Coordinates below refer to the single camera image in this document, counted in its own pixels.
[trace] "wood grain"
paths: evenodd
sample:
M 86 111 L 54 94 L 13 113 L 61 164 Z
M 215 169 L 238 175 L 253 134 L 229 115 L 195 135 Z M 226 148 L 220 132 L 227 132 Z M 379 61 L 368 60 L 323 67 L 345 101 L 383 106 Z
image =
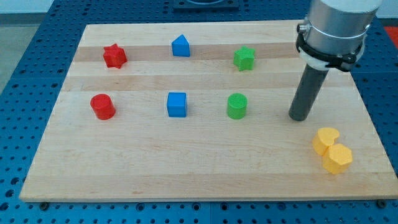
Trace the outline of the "wood grain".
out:
M 397 198 L 397 177 L 349 73 L 329 72 L 306 121 L 287 115 L 305 66 L 292 48 L 296 23 L 87 26 L 20 198 Z M 231 35 L 232 30 L 246 32 Z M 197 49 L 213 50 L 186 60 L 169 56 L 168 36 L 182 31 Z M 137 49 L 140 56 L 120 70 L 106 68 L 94 54 L 113 41 L 130 49 L 130 59 Z M 258 47 L 258 58 L 253 71 L 238 72 L 232 48 L 247 43 Z M 154 49 L 163 50 L 156 55 Z M 167 116 L 167 93 L 173 90 L 188 94 L 186 118 Z M 234 92 L 249 100 L 247 115 L 238 121 L 226 115 L 226 99 Z M 116 114 L 110 120 L 96 119 L 90 108 L 98 93 L 113 99 Z M 354 161 L 343 174 L 324 170 L 312 149 L 314 134 L 325 126 L 338 129 L 338 142 L 353 151 Z

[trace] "blue cube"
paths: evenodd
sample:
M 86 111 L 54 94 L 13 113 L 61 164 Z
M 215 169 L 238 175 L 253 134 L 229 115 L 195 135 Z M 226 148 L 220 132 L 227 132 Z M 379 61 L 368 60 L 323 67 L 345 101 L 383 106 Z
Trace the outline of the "blue cube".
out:
M 184 35 L 180 35 L 172 42 L 173 56 L 189 57 L 189 43 Z
M 167 97 L 167 112 L 169 117 L 184 118 L 187 116 L 187 94 L 169 93 Z

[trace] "yellow block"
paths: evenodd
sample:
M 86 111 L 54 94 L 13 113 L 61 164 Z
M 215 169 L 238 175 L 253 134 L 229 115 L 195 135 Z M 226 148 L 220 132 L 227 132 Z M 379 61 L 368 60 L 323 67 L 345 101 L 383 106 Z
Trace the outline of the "yellow block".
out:
M 335 128 L 320 128 L 312 140 L 312 146 L 319 155 L 323 156 L 328 147 L 334 145 L 340 133 Z
M 323 168 L 332 174 L 344 172 L 352 162 L 353 154 L 343 144 L 330 146 L 322 158 Z

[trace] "blue square block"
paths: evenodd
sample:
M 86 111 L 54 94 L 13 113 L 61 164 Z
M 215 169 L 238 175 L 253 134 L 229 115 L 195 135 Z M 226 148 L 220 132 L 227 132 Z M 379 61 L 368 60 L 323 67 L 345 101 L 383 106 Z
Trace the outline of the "blue square block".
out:
M 173 56 L 189 57 L 189 43 L 184 35 L 180 35 L 172 42 Z
M 184 118 L 187 116 L 187 94 L 169 93 L 167 97 L 167 112 L 169 117 Z

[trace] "blue perforated surface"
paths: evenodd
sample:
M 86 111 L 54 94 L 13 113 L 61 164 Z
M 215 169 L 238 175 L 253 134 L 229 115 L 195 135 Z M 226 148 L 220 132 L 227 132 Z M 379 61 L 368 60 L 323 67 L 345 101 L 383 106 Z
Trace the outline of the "blue perforated surface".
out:
M 385 208 L 375 200 L 51 203 L 42 211 L 39 204 L 18 199 L 86 24 L 303 19 L 309 1 L 240 0 L 239 5 L 239 10 L 173 12 L 171 1 L 55 0 L 0 97 L 0 223 L 398 223 L 398 200 L 388 200 Z M 352 72 L 396 172 L 397 54 L 376 20 Z

